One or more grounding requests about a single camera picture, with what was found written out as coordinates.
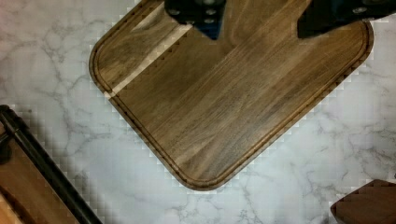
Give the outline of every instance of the brown wooden board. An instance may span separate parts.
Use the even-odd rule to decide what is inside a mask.
[[[331,207],[338,223],[396,223],[396,184],[373,180],[348,194]]]
[[[142,1],[92,50],[92,79],[191,189],[215,189],[368,56],[370,23],[298,39],[304,0],[229,0],[218,41]]]
[[[0,134],[4,132],[0,123]],[[9,201],[22,223],[77,224],[76,218],[15,140],[11,140],[9,146],[11,160],[0,165],[0,193]]]

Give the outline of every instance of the wood grain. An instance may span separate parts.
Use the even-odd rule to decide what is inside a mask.
[[[0,124],[0,134],[4,128]],[[22,149],[11,140],[12,158],[0,165],[0,189],[21,211],[21,221],[33,224],[78,223]]]
[[[0,193],[0,223],[2,224],[22,224],[21,219],[13,210],[11,204]]]
[[[396,184],[374,180],[353,191],[331,207],[339,223],[396,223]]]
[[[175,29],[163,16],[153,20],[149,29],[155,31],[144,46],[130,41],[140,32],[123,32],[134,29],[124,20],[150,4],[144,1],[97,43],[90,70],[110,102],[191,189],[228,181],[359,66],[373,45],[371,26],[363,22],[298,39],[305,1],[229,1],[218,41],[190,29],[117,89],[134,70],[116,65],[118,58],[147,57],[142,52],[158,44],[151,39]],[[115,42],[129,50],[120,55]]]

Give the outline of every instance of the gray marble vein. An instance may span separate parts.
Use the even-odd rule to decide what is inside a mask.
[[[92,46],[137,1],[0,1],[10,105],[104,223],[324,224],[372,179],[395,182],[396,15],[369,59],[225,186],[182,187],[92,83]]]

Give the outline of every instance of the dark wood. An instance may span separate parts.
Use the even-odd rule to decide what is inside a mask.
[[[212,41],[172,21],[162,1],[142,1],[94,47],[92,79],[180,183],[215,189],[371,50],[372,27],[364,22],[298,39],[307,4],[230,0]]]
[[[0,134],[4,132],[0,124]],[[0,189],[17,205],[23,223],[78,223],[47,180],[14,140],[9,142],[11,160],[0,165]]]
[[[374,180],[331,207],[339,223],[395,224],[396,184]]]

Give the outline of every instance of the marble countertop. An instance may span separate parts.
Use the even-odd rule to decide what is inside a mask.
[[[369,59],[225,186],[181,186],[93,84],[93,45],[137,1],[0,1],[10,105],[104,223],[335,223],[330,206],[395,182],[396,15]]]

